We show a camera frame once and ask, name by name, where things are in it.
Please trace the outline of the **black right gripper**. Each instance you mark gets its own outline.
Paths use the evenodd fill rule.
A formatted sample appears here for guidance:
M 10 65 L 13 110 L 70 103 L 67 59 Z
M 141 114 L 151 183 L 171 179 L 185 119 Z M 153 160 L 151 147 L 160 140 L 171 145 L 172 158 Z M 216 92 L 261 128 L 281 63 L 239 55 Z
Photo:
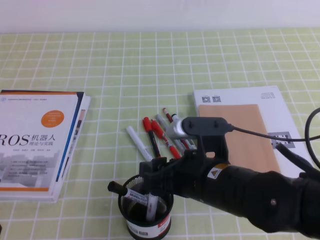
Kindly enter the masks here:
M 187 150 L 179 159 L 167 161 L 166 157 L 156 157 L 141 162 L 139 175 L 144 175 L 143 189 L 153 196 L 172 194 L 201 200 L 209 171 L 226 162 L 215 156 L 200 158 L 196 150 Z

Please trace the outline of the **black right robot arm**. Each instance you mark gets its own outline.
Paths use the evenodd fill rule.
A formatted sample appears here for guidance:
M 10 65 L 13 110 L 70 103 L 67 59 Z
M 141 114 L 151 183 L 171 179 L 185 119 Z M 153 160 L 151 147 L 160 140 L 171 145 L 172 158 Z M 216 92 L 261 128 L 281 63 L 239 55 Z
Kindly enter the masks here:
M 144 189 L 155 196 L 190 198 L 246 218 L 266 233 L 320 237 L 320 173 L 316 169 L 291 178 L 186 151 L 180 159 L 140 163 L 139 175 Z

